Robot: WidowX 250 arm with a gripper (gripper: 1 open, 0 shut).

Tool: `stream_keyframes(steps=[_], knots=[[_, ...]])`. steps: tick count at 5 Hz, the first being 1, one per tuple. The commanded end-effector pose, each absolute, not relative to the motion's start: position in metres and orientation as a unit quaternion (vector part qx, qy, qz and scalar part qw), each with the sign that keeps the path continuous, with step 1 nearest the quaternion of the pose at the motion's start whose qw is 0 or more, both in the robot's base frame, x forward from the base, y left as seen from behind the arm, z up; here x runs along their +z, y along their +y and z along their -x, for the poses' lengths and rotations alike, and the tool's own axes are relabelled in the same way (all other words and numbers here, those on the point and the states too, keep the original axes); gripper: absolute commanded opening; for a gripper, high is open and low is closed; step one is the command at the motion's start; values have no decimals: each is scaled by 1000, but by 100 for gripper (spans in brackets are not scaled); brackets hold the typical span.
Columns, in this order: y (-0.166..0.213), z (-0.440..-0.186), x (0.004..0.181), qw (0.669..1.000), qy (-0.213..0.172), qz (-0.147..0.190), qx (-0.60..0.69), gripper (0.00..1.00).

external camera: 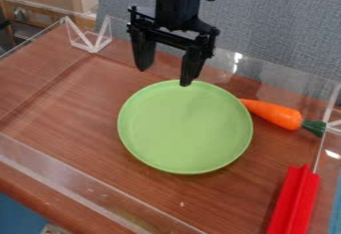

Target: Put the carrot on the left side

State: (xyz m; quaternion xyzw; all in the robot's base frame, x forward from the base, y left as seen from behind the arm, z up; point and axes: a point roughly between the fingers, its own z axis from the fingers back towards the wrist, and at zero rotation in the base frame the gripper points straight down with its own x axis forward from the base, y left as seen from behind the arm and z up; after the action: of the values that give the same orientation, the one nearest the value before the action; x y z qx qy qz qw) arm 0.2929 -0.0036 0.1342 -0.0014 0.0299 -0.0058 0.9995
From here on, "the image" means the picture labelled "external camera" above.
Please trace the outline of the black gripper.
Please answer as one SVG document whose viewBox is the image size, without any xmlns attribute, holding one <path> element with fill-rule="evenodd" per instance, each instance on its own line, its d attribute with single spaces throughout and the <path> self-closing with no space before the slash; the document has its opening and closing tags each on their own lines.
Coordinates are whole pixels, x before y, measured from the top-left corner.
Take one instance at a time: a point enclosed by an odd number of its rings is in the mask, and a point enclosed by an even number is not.
<svg viewBox="0 0 341 234">
<path fill-rule="evenodd" d="M 180 61 L 179 85 L 187 87 L 198 78 L 206 58 L 212 56 L 219 30 L 198 18 L 200 0 L 156 0 L 155 9 L 128 8 L 133 58 L 146 71 L 155 61 L 156 43 L 186 50 Z"/>
</svg>

